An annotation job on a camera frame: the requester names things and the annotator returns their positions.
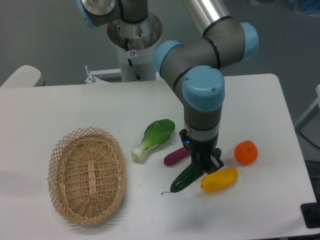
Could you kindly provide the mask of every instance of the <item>green leaf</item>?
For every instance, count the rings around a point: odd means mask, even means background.
[[[170,139],[175,127],[175,123],[170,119],[162,119],[151,123],[144,131],[142,142],[132,149],[132,158],[136,162],[142,163],[151,150]]]

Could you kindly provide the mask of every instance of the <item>tabletop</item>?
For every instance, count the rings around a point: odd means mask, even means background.
[[[319,233],[300,210],[315,202],[278,78],[225,77],[217,147],[238,179],[212,194],[201,178],[178,193],[172,181],[190,163],[164,157],[181,148],[183,105],[163,80],[100,85],[0,89],[0,239],[265,239]],[[171,139],[144,164],[131,158],[153,121],[171,119]],[[59,140],[78,128],[97,127],[117,138],[126,162],[127,189],[115,215],[92,226],[64,220],[48,190],[48,168]],[[239,165],[234,147],[253,141],[254,164]]]

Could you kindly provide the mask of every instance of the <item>wicker basket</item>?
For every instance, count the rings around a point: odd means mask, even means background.
[[[53,150],[49,191],[55,210],[75,224],[110,216],[126,189],[126,166],[117,140],[97,128],[69,133]]]

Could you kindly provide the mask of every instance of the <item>yellow vegetable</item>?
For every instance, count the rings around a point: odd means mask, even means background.
[[[201,187],[207,193],[214,193],[232,185],[238,178],[237,169],[232,166],[202,178]]]

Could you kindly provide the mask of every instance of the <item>light blue joint cap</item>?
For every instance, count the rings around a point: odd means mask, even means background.
[[[225,78],[218,69],[196,66],[186,73],[182,93],[187,103],[196,110],[215,111],[225,100]]]
[[[158,73],[161,76],[161,65],[164,61],[167,53],[177,45],[183,46],[180,42],[176,40],[168,40],[160,44],[157,49],[155,50],[154,57],[153,57],[153,64],[155,66],[155,69],[158,71]]]
[[[247,22],[242,22],[240,25],[244,31],[244,52],[241,60],[247,59],[255,55],[259,48],[258,33],[252,25]]]
[[[86,25],[88,26],[88,28],[96,28],[97,26],[94,25],[94,23],[90,20],[90,18],[88,17],[86,11],[84,10],[84,7],[81,4],[81,0],[75,0],[76,4],[78,5],[80,12],[82,14],[82,17],[84,18],[84,21],[86,23]]]

